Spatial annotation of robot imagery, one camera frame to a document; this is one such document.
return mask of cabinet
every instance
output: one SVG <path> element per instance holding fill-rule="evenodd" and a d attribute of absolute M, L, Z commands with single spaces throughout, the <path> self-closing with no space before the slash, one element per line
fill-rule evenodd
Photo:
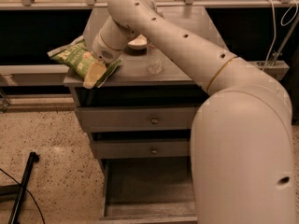
<path fill-rule="evenodd" d="M 164 17 L 225 46 L 202 7 L 159 7 Z M 87 46 L 105 22 L 96 8 Z M 196 223 L 189 142 L 193 117 L 207 95 L 168 58 L 148 72 L 145 50 L 126 48 L 100 89 L 86 90 L 69 70 L 64 84 L 82 130 L 105 174 L 101 223 Z"/>

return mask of speckled floor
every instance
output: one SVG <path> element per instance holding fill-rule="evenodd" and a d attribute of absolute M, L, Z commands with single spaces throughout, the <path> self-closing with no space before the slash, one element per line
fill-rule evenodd
<path fill-rule="evenodd" d="M 299 124 L 293 126 L 293 140 L 298 174 Z M 39 100 L 26 105 L 14 101 L 7 113 L 0 114 L 0 141 L 0 168 L 19 181 L 29 153 L 35 151 L 40 156 L 28 189 L 36 197 L 46 223 L 97 222 L 103 174 L 93 158 L 87 135 L 80 129 L 71 99 Z M 8 184 L 13 181 L 1 173 L 0 186 Z M 9 220 L 12 205 L 13 202 L 0 203 L 1 224 Z M 20 222 L 42 223 L 28 195 Z"/>

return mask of black pole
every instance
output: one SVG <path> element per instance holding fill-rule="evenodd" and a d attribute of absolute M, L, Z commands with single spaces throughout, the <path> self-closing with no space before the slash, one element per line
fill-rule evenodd
<path fill-rule="evenodd" d="M 17 224 L 18 223 L 18 215 L 19 212 L 21 211 L 21 204 L 24 198 L 25 191 L 27 189 L 27 184 L 29 181 L 29 177 L 32 171 L 32 167 L 34 165 L 34 162 L 38 162 L 39 157 L 35 152 L 31 152 L 29 154 L 29 158 L 26 164 L 26 168 L 24 171 L 24 174 L 21 179 L 21 185 L 19 187 L 18 195 L 16 197 L 15 203 L 13 205 L 11 215 L 10 215 L 10 220 L 8 224 Z"/>

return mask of wire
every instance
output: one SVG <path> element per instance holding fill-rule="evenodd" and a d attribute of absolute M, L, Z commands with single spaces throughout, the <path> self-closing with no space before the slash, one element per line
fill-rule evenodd
<path fill-rule="evenodd" d="M 268 0 L 271 4 L 271 7 L 272 7 L 272 19 L 273 19 L 273 30 L 274 30 L 274 36 L 273 36 L 273 41 L 272 41 L 272 44 L 271 44 L 271 47 L 268 51 L 268 54 L 267 54 L 267 57 L 265 59 L 265 63 L 263 65 L 263 70 L 265 69 L 265 67 L 268 65 L 268 61 L 269 61 L 269 57 L 270 57 L 270 53 L 271 53 L 271 50 L 274 46 L 274 43 L 277 39 L 277 24 L 276 24 L 276 15 L 275 15 L 275 9 L 274 9 L 274 4 L 273 4 L 273 1 L 272 0 Z"/>
<path fill-rule="evenodd" d="M 20 185 L 20 186 L 22 187 L 22 184 L 21 184 L 21 183 L 19 183 L 15 178 L 13 178 L 11 175 L 9 175 L 7 172 L 5 172 L 2 168 L 0 168 L 0 171 L 3 172 L 5 175 L 9 176 L 12 180 L 14 180 L 18 185 Z M 43 220 L 43 223 L 45 224 L 45 223 L 46 223 L 46 222 L 45 222 L 45 218 L 44 218 L 44 216 L 43 216 L 43 214 L 42 214 L 42 212 L 41 212 L 41 210 L 40 210 L 40 208 L 39 208 L 39 206 L 38 206 L 38 204 L 37 204 L 37 201 L 36 201 L 34 195 L 33 195 L 28 189 L 26 189 L 26 191 L 27 191 L 27 192 L 30 194 L 30 196 L 32 197 L 34 203 L 36 204 L 36 207 L 37 207 L 37 209 L 38 209 L 38 212 L 39 212 L 39 214 L 40 214 L 40 216 L 41 216 L 41 218 L 42 218 L 42 220 Z"/>
<path fill-rule="evenodd" d="M 292 0 L 292 1 L 293 1 L 293 4 L 292 4 L 292 5 L 289 7 L 289 9 L 285 12 L 285 14 L 283 15 L 283 17 L 282 17 L 282 19 L 281 19 L 281 21 L 280 21 L 280 25 L 281 25 L 281 26 L 289 25 L 290 22 L 293 21 L 293 19 L 296 17 L 296 15 L 297 15 L 297 13 L 298 13 L 298 8 L 299 8 L 298 3 L 297 3 L 296 0 Z M 292 9 L 292 7 L 293 7 L 294 5 L 296 5 L 296 11 L 295 11 L 295 13 L 293 14 L 292 18 L 291 18 L 287 23 L 283 23 L 283 20 L 284 20 L 285 16 L 288 14 L 288 12 Z"/>

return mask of snack bag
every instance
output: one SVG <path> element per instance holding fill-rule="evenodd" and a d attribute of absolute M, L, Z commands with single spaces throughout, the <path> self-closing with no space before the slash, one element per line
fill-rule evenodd
<path fill-rule="evenodd" d="M 72 43 L 48 52 L 49 57 L 57 63 L 65 64 L 76 71 L 83 79 L 83 87 L 102 86 L 107 78 L 118 67 L 120 60 L 106 65 L 96 59 L 85 44 L 83 36 L 78 37 Z"/>

